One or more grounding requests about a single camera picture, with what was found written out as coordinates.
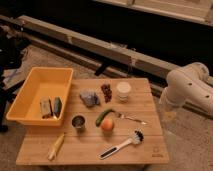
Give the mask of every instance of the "white cup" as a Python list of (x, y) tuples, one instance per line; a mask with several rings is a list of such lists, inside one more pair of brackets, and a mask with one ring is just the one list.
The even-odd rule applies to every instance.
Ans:
[(116, 86), (118, 98), (126, 102), (128, 100), (129, 93), (131, 91), (131, 86), (128, 82), (119, 82)]

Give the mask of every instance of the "yellow bin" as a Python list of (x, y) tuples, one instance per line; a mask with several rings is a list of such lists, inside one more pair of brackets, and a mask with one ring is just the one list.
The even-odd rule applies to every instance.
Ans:
[[(71, 81), (72, 68), (34, 67), (11, 105), (7, 119), (24, 125), (60, 126), (64, 118)], [(40, 100), (60, 97), (62, 108), (59, 118), (42, 119)]]

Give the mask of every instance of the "fork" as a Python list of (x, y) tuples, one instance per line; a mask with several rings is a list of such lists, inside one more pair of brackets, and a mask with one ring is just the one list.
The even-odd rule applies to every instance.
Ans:
[(135, 121), (135, 122), (139, 122), (142, 125), (147, 124), (147, 122), (141, 121), (140, 119), (136, 119), (136, 118), (133, 118), (133, 117), (130, 117), (130, 116), (126, 116), (126, 115), (119, 113), (119, 112), (115, 112), (115, 116), (118, 117), (118, 118), (121, 118), (121, 119), (129, 119), (129, 120), (132, 120), (132, 121)]

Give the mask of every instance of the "wooden table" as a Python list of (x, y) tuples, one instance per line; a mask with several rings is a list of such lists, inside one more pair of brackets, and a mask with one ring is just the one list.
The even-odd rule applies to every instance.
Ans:
[[(116, 84), (127, 81), (132, 86), (128, 103), (121, 103), (115, 93)], [(100, 89), (103, 83), (109, 83), (113, 92), (112, 100), (104, 102)], [(101, 99), (101, 106), (87, 108), (79, 98), (82, 90), (94, 90)], [(116, 118), (113, 113), (115, 128), (111, 136), (104, 136), (101, 129), (95, 126), (97, 116), (107, 108), (145, 120), (147, 125), (134, 121)], [(73, 116), (82, 114), (86, 118), (86, 131), (78, 135), (71, 126)], [(100, 153), (113, 145), (123, 142), (134, 130), (141, 130), (144, 141), (129, 145), (104, 160)], [(66, 132), (64, 144), (53, 161), (48, 161), (49, 148), (60, 135)], [(61, 127), (27, 127), (27, 133), (17, 157), (18, 165), (102, 165), (102, 164), (153, 164), (169, 161), (158, 114), (147, 79), (82, 79), (73, 80)]]

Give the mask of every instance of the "metal cup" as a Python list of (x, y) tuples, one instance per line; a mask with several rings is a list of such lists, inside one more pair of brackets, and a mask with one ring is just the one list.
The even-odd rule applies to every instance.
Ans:
[(85, 119), (81, 115), (77, 115), (72, 119), (72, 126), (77, 132), (84, 132), (85, 130)]

